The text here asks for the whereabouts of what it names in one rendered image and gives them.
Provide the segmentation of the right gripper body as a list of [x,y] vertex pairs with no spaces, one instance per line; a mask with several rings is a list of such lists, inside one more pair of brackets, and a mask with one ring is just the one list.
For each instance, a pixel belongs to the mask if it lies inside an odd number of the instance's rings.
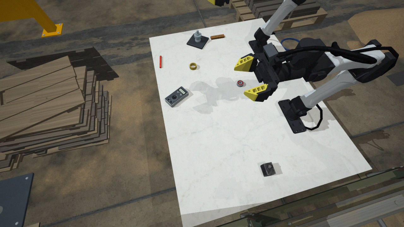
[[224,6],[224,2],[226,2],[226,4],[229,4],[230,0],[215,0],[215,5],[216,6]]

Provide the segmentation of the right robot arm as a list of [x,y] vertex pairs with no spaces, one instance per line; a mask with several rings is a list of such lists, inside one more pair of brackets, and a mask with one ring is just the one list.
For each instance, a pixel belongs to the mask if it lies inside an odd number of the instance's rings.
[[[264,57],[263,46],[268,44],[267,40],[270,38],[274,29],[281,23],[281,21],[291,12],[297,5],[303,4],[306,0],[284,0],[277,11],[261,28],[254,33],[256,40],[249,41],[253,52],[258,56],[259,62]],[[261,47],[262,46],[262,47]]]

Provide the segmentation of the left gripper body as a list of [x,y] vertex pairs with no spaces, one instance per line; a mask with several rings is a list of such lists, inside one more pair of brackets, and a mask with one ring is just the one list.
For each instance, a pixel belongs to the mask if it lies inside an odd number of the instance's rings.
[[280,73],[277,75],[277,73],[274,72],[273,67],[269,66],[265,58],[263,58],[261,62],[258,62],[257,61],[258,56],[256,54],[250,53],[244,57],[247,56],[254,57],[249,72],[255,73],[255,76],[258,79],[259,83],[262,83],[263,81],[264,84],[268,84],[266,90],[257,93],[258,96],[255,100],[255,102],[264,102],[264,100],[267,100],[268,97],[271,96],[276,91],[279,82],[284,82],[287,79],[288,68],[284,63],[282,63],[282,69]]

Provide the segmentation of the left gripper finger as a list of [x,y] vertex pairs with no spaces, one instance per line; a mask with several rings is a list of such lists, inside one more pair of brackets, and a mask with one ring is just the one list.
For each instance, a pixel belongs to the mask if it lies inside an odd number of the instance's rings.
[[236,66],[234,67],[234,71],[244,71],[244,72],[249,72],[249,69],[251,67],[251,63],[253,61],[252,56],[247,56],[244,58],[240,58],[238,60],[238,63],[236,64]]
[[248,89],[248,90],[246,90],[246,91],[244,92],[244,95],[247,96],[249,99],[251,99],[252,101],[255,102],[255,100],[256,100],[256,98],[257,98],[257,96],[258,96],[257,93],[266,90],[266,89],[267,89],[267,85],[268,85],[268,84],[263,84],[263,85],[261,85],[261,86],[254,87],[254,88],[252,88],[252,89]]

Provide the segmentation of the grey multimeter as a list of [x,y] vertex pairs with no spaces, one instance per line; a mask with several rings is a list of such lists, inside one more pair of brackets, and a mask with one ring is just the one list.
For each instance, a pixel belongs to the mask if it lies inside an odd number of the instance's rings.
[[170,105],[170,107],[174,107],[178,104],[178,102],[182,101],[188,95],[188,91],[183,88],[183,86],[181,86],[176,91],[167,96],[165,98],[165,101],[168,103],[168,105]]

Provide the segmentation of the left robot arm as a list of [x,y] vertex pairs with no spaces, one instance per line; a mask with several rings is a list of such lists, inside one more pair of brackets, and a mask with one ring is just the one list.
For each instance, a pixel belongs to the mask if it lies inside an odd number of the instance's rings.
[[303,77],[305,82],[317,82],[332,73],[341,71],[333,79],[307,94],[297,96],[291,101],[286,99],[278,102],[294,134],[307,130],[300,117],[307,115],[307,111],[319,102],[349,86],[360,82],[367,83],[380,77],[397,59],[390,52],[382,53],[379,48],[357,51],[357,53],[376,58],[375,64],[358,63],[340,55],[334,56],[330,52],[318,50],[294,54],[290,51],[278,52],[272,43],[264,45],[263,48],[264,57],[277,75],[282,69],[282,63],[286,61],[284,63],[288,68],[286,81]]

